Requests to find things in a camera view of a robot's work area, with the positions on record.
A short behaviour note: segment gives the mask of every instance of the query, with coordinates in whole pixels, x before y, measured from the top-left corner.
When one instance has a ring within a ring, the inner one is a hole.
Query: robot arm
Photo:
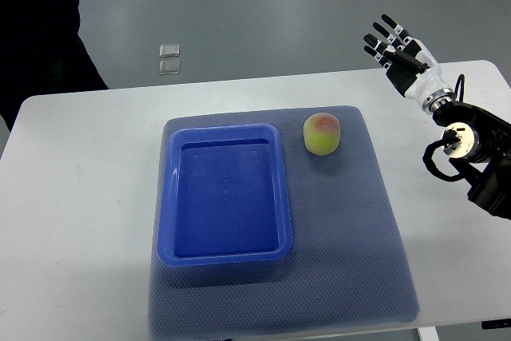
[[[426,168],[445,181],[466,179],[471,185],[467,193],[470,201],[494,216],[511,220],[511,125],[464,103],[463,75],[453,91],[442,80],[440,66],[424,44],[388,16],[383,15],[382,20],[397,36],[373,23],[388,44],[368,34],[364,50],[386,69],[386,76],[402,96],[415,100],[433,115],[437,125],[446,127],[442,139],[426,148],[422,158]],[[437,169],[433,153],[440,147],[459,174],[447,176]],[[488,162],[483,172],[470,164],[483,162]]]

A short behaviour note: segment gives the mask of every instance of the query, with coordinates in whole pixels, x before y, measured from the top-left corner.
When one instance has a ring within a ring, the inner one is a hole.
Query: blue plastic tray
[[[291,249],[279,131],[180,129],[168,139],[157,254],[174,266],[269,261]]]

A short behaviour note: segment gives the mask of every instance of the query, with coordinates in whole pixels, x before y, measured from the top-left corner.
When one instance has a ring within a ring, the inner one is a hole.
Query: black cable
[[[458,81],[456,81],[456,88],[454,88],[454,94],[456,98],[458,98],[458,89],[460,91],[459,101],[463,102],[463,97],[465,96],[465,75],[462,73],[458,76]]]
[[[437,168],[437,165],[433,161],[433,154],[435,149],[438,149],[444,145],[451,145],[454,143],[459,142],[460,139],[456,137],[456,133],[454,131],[447,131],[444,133],[444,136],[441,140],[435,141],[428,145],[426,147],[426,150],[424,151],[424,156],[422,157],[422,161],[424,161],[424,165],[426,166],[426,169],[430,171],[430,173],[439,178],[440,180],[454,182],[464,179],[464,176],[462,176],[460,173],[454,176],[448,176],[440,169]]]

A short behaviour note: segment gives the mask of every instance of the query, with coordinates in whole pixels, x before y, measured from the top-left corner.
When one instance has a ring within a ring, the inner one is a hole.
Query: white table
[[[442,68],[451,85],[465,74],[466,102],[511,121],[511,90],[493,64]],[[147,339],[165,122],[326,105],[365,118],[421,311],[413,323],[301,335],[511,317],[511,221],[470,203],[465,181],[426,171],[424,148],[442,128],[382,69],[367,69],[30,98],[0,160],[0,338]]]

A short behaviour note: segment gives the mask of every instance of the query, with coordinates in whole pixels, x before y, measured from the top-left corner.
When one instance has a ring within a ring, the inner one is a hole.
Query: robotic finger
[[[399,40],[399,38],[396,38],[393,34],[391,34],[389,31],[383,28],[381,24],[374,22],[373,27],[381,35],[383,35],[383,37],[389,42],[389,44],[394,46],[396,50],[402,50],[403,48],[405,48],[405,43],[403,43],[401,40]]]

